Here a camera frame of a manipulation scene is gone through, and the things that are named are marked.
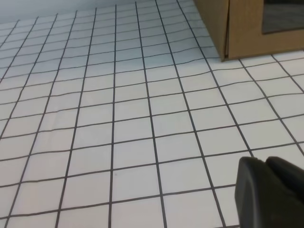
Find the black plastic part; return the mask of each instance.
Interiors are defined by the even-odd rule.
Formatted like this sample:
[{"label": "black plastic part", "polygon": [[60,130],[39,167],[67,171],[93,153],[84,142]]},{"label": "black plastic part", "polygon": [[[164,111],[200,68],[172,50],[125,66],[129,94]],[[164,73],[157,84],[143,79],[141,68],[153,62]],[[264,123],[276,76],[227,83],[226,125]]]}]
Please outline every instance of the black plastic part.
[{"label": "black plastic part", "polygon": [[[248,157],[239,161],[235,200],[240,227],[304,228],[304,204],[298,194],[279,178],[284,176],[286,180],[296,173],[298,178],[293,180],[298,181],[300,170],[284,172],[291,164],[277,158],[269,159],[267,164]],[[290,181],[289,185],[293,188],[303,186],[294,181]]]}]

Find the cardboard box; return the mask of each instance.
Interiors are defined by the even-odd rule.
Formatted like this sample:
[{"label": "cardboard box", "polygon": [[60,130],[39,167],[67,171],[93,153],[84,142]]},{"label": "cardboard box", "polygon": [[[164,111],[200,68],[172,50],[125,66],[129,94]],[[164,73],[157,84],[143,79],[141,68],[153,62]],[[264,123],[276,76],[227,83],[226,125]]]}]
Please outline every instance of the cardboard box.
[{"label": "cardboard box", "polygon": [[262,32],[264,0],[194,0],[222,59],[304,49],[304,29]]}]

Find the floor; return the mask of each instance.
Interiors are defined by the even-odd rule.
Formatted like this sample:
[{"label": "floor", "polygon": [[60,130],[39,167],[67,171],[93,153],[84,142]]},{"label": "floor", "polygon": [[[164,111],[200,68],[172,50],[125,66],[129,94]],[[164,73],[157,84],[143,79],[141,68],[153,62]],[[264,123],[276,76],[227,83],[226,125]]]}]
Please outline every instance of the floor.
[{"label": "floor", "polygon": [[221,63],[190,0],[0,39],[0,228],[237,228],[239,158],[304,168],[304,51]]}]

